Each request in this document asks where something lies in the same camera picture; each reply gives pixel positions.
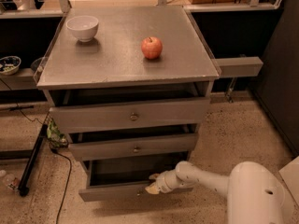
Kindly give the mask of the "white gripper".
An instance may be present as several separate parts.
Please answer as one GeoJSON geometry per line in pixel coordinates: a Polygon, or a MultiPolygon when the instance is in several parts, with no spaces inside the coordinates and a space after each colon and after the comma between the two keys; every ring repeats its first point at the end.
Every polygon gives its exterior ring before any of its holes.
{"type": "Polygon", "coordinates": [[[181,184],[181,180],[174,170],[165,171],[161,174],[152,174],[149,176],[149,180],[156,180],[155,184],[152,183],[145,187],[146,192],[152,195],[157,195],[160,192],[169,193],[174,189],[178,189],[181,184]]]}

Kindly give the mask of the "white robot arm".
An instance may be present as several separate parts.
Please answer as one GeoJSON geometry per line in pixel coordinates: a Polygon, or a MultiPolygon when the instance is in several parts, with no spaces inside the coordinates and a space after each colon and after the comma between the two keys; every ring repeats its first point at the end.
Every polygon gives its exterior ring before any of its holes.
{"type": "Polygon", "coordinates": [[[294,211],[291,194],[261,164],[244,161],[229,175],[203,171],[181,161],[171,171],[149,177],[149,194],[169,193],[196,184],[205,186],[227,199],[228,224],[286,224],[294,211]]]}

